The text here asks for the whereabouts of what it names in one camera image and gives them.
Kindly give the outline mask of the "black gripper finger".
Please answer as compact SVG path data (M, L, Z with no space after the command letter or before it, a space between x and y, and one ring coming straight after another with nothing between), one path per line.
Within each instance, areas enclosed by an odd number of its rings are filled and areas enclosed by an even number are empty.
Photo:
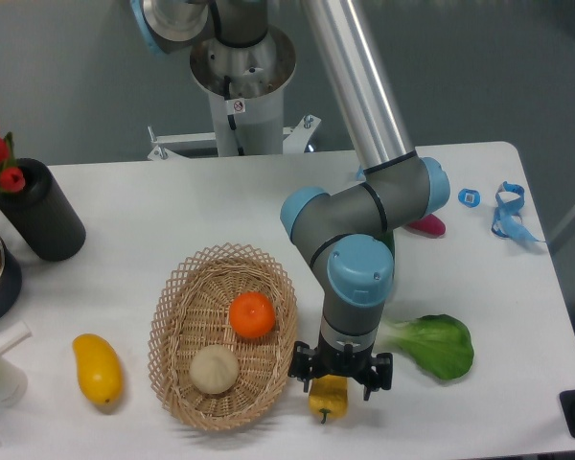
M303 341L296 341L292 349L291 363L288 376L297 379L303 384L303 391L309 392L310 383L313 379L313 367L316 351Z
M368 402L372 393L390 390L393 378L393 355L381 353L370 356L363 371L363 399Z

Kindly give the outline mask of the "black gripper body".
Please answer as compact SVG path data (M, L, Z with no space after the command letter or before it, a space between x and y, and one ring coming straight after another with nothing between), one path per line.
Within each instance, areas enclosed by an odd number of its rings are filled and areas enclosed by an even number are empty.
M363 371L369 357L374 357L372 347L358 351L352 344L338 349L331 346L323 337L319 338L313 367L313 379L327 375L353 379L362 385Z

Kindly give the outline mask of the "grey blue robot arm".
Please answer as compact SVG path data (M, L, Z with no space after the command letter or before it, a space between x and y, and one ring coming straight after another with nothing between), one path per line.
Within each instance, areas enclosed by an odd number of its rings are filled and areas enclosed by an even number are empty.
M283 92L295 51L269 23L265 1L135 1L131 8L149 48L190 50L219 155L284 151ZM372 393L389 389L393 374L392 356L373 351L394 272L381 237L443 207L449 180L414 150L360 4L307 1L303 9L364 179L335 195L303 188L282 206L287 235L325 292L317 346L296 343L288 373L303 383L347 377Z

